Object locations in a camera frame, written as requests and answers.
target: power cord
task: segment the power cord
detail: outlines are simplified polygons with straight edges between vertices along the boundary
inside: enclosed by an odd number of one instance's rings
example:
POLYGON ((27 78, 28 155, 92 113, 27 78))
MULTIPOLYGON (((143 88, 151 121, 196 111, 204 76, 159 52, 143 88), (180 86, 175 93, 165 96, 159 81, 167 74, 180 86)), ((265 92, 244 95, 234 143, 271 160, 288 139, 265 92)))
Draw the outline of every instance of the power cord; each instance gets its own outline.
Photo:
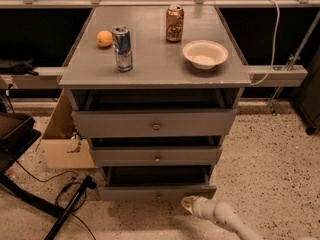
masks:
MULTIPOLYGON (((42 183, 48 182, 48 181, 50 181, 50 180, 52 180, 52 179, 54 179, 54 178, 57 178, 57 177, 59 177, 59 176, 62 176, 62 175, 64 175, 64 174, 67 174, 67 173, 73 173, 73 174, 75 174, 76 176, 72 176, 71 182, 68 183, 66 186, 64 186, 64 187, 62 188, 62 190, 60 191, 60 193, 58 194, 58 196, 56 197, 55 205, 56 205, 56 206, 59 206, 59 207, 61 207, 61 208, 63 208, 63 207, 62 207, 61 205, 59 205, 59 199, 60 199, 60 197, 62 196, 62 194, 66 193, 66 192, 70 189, 70 187, 73 186, 73 185, 81 185, 80 182, 75 182, 75 180, 78 178, 78 173, 76 173, 75 171, 65 171, 65 172, 60 173, 60 174, 57 174, 57 175, 55 175, 55 176, 53 176, 53 177, 51 177, 51 178, 49 178, 49 179, 40 180, 39 178, 37 178, 36 176, 34 176, 33 174, 31 174, 24 166, 22 166, 22 165, 19 163, 19 161, 16 161, 16 163, 17 163, 30 177, 32 177, 32 178, 34 178, 35 180, 37 180, 37 181, 39 181, 39 182, 42 182, 42 183)), ((84 204, 84 202, 86 201, 86 199, 87 199, 87 192, 85 191, 85 192, 84 192, 84 198, 83 198, 82 203, 81 203, 78 207, 74 208, 70 214, 72 214, 75 218, 77 218, 77 219, 85 226, 85 228, 88 230, 88 232, 90 233, 90 235, 92 236, 92 238, 93 238, 94 240, 96 240, 94 234, 92 233, 92 231, 90 230, 90 228, 86 225, 86 223, 85 223, 83 220, 81 220, 77 215, 74 214, 74 212, 76 212, 77 210, 79 210, 79 209, 83 206, 83 204, 84 204)))
MULTIPOLYGON (((274 54, 275 54, 275 50, 276 50, 276 39, 277 39, 277 32, 278 32, 278 25, 279 25, 279 20, 280 20, 280 9, 279 9, 279 5, 277 4, 276 0, 269 0, 270 2, 272 2, 277 9, 277 21, 274 27, 274 33, 273 33, 273 41, 272 41, 272 57, 271 57, 271 63, 270 66, 273 67, 273 63, 274 63, 274 54)), ((251 83, 250 85, 258 85, 260 83, 262 83, 267 77, 268 77, 269 73, 265 74, 264 77, 262 79, 260 79, 258 82, 255 83, 251 83)))

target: speckled floor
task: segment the speckled floor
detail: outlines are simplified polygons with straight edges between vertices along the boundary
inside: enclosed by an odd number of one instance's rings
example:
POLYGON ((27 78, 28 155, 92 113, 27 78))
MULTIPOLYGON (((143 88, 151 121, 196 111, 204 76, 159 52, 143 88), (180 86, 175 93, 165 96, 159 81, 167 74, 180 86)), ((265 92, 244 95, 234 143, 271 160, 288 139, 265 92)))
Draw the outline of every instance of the speckled floor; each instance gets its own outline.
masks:
MULTIPOLYGON (((272 116, 264 102, 241 102, 222 157, 211 179, 214 199, 229 202, 243 220, 267 239, 320 239, 320 134, 305 134, 305 124, 288 102, 277 104, 272 116)), ((43 131, 48 117, 38 116, 43 131)), ((48 169, 35 143, 20 159, 31 173, 46 179, 64 170, 48 169)), ((14 181, 31 193, 54 202, 71 174, 48 183, 30 178, 18 165, 14 181)), ((100 171, 77 170, 103 184, 100 171)), ((62 198, 66 204, 68 196, 62 198)), ((44 239, 55 219, 0 191, 0 239, 44 239)), ((179 202, 107 202, 89 190, 76 214, 96 239, 238 239, 235 234, 189 215, 179 202)), ((69 217, 56 239, 93 239, 81 223, 69 217)))

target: gray tabletop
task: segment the gray tabletop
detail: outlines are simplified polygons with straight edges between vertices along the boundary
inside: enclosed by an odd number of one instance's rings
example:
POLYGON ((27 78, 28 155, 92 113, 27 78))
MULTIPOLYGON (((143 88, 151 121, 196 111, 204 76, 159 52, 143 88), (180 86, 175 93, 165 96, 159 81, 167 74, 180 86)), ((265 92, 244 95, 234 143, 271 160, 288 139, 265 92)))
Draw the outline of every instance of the gray tabletop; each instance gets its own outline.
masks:
POLYGON ((60 85, 72 89, 109 88, 229 88, 248 86, 245 67, 213 6, 184 6, 185 22, 181 42, 165 38, 167 6, 97 7, 60 85), (96 43, 100 30, 111 31, 123 24, 130 29, 133 69, 117 69, 112 47, 96 43), (211 40, 229 52, 227 61, 214 70, 195 68, 183 54, 183 47, 195 40, 211 40))

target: bowl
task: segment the bowl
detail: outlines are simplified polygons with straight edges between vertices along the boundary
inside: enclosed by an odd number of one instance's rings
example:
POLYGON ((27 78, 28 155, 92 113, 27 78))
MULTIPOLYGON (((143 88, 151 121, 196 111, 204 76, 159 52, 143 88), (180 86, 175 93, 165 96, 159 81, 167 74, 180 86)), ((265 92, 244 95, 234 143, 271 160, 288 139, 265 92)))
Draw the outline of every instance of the bowl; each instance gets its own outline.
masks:
POLYGON ((193 66, 203 70, 211 69, 225 62, 228 58, 226 48, 221 44, 208 40, 198 40, 188 43, 182 52, 184 57, 189 60, 193 66))

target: can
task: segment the can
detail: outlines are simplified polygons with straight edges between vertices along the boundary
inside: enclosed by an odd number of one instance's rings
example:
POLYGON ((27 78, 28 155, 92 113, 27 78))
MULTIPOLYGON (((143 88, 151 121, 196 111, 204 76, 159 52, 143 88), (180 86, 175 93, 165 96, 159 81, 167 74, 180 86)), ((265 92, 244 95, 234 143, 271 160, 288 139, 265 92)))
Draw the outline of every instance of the can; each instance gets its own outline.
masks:
POLYGON ((133 65, 129 29, 123 25, 113 26, 112 41, 118 70, 123 72, 131 70, 133 65))
POLYGON ((167 10, 166 39, 179 42, 182 39, 184 10, 181 5, 170 5, 167 10))

